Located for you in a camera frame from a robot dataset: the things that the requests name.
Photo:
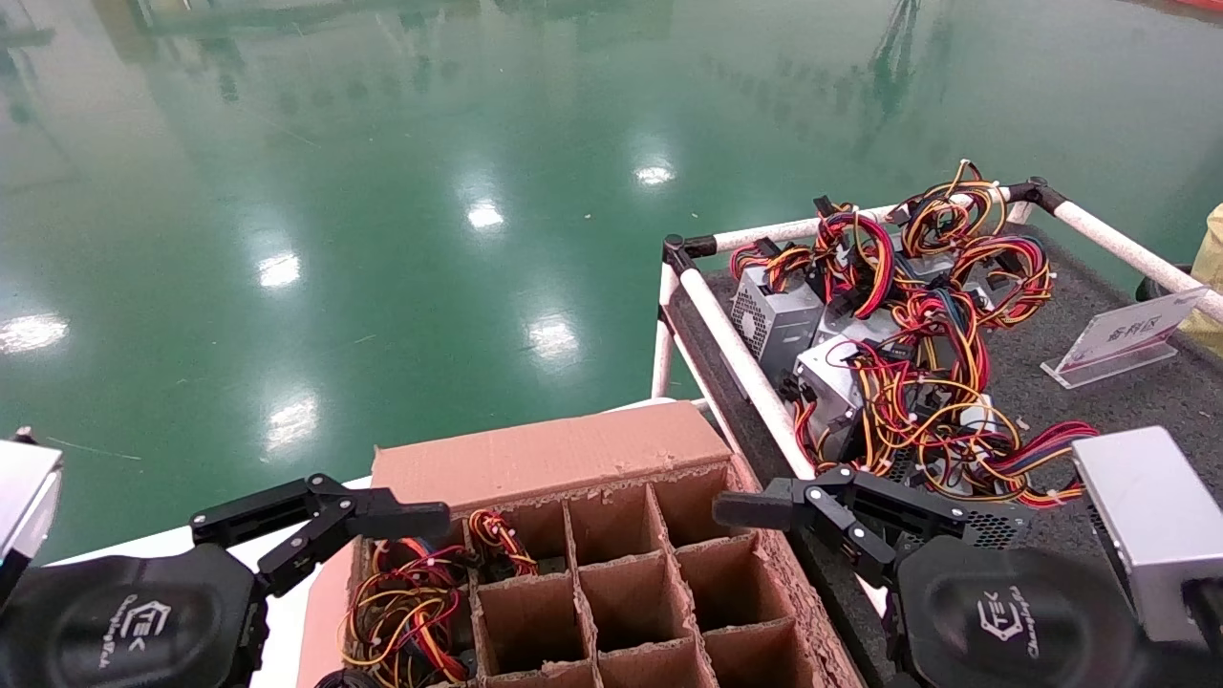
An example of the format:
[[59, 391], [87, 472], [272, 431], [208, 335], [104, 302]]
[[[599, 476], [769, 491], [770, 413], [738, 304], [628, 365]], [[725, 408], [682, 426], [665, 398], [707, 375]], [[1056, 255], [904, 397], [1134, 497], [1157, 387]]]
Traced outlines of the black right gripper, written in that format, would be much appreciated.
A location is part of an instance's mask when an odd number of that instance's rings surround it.
[[[895, 573], [895, 549], [860, 518], [936, 539]], [[808, 532], [870, 587], [892, 587], [892, 648], [922, 687], [1128, 687], [1144, 662], [1148, 638], [1103, 571], [1033, 547], [969, 546], [958, 540], [966, 510], [868, 470], [724, 491], [713, 519]]]

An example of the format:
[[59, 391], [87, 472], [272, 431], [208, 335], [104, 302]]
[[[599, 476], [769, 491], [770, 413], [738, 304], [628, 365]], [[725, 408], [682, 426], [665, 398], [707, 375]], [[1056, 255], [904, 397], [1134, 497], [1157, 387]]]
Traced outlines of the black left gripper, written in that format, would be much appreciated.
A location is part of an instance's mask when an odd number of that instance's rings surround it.
[[[292, 591], [353, 536], [442, 536], [450, 523], [446, 503], [401, 503], [393, 489], [314, 474], [193, 514], [197, 547], [176, 556], [27, 569], [2, 607], [1, 683], [249, 686], [269, 635], [264, 595]], [[257, 576], [223, 549], [292, 525]]]

